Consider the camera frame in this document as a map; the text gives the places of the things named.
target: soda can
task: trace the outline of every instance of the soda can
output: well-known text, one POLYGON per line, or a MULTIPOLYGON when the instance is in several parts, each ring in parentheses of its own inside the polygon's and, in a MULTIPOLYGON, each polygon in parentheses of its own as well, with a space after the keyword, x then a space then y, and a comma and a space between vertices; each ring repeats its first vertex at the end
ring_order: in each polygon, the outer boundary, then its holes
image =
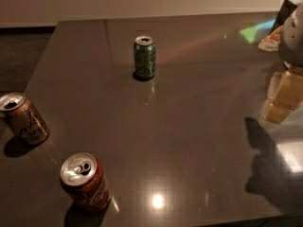
POLYGON ((70 156, 61 167, 61 185, 87 214, 102 211, 111 201, 111 189, 100 161, 89 153, 70 156))
POLYGON ((0 117, 16 136, 29 145, 39 145, 48 136, 45 122, 23 93, 14 92, 0 97, 0 117))
POLYGON ((134 78, 149 80, 155 72, 155 44, 150 36, 139 36, 134 41, 134 78))

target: wall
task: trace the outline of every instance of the wall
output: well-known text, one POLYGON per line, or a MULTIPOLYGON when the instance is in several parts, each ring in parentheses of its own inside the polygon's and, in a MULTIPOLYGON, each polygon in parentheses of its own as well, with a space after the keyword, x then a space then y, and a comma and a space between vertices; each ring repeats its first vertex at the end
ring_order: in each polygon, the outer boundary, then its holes
POLYGON ((60 20, 279 10, 282 0, 0 0, 0 27, 60 20))

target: table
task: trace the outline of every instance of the table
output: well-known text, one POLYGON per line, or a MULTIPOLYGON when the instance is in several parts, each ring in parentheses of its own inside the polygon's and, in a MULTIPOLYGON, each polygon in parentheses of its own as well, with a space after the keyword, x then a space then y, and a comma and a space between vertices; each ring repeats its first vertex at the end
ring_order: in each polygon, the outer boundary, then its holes
POLYGON ((258 50, 275 18, 60 22, 25 91, 48 139, 1 139, 1 224, 176 227, 303 211, 300 174, 279 150, 301 142, 302 111, 275 129, 258 123, 269 80, 284 70, 277 53, 258 50), (157 53, 146 82, 132 77, 142 34, 157 53), (114 191, 104 218, 77 213, 59 183, 62 162, 82 151, 100 159, 114 191))

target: brown can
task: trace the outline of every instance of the brown can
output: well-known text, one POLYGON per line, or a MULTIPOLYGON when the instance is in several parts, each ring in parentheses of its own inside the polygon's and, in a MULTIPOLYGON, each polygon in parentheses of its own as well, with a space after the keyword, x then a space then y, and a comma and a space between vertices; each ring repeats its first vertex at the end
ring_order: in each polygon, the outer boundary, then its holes
POLYGON ((45 122, 23 93, 0 97, 0 117, 16 136, 32 146, 41 144, 48 136, 45 122))
POLYGON ((88 153, 70 156, 61 167, 61 185, 81 210, 102 211, 111 201, 111 189, 100 161, 88 153))

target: red can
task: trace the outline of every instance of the red can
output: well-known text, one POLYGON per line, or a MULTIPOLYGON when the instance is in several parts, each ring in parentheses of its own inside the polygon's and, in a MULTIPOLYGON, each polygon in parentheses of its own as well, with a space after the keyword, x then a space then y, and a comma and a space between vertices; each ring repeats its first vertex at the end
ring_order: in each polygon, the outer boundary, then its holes
POLYGON ((61 167, 61 185, 81 210, 102 211, 111 201, 111 189, 100 161, 89 153, 70 156, 61 167))

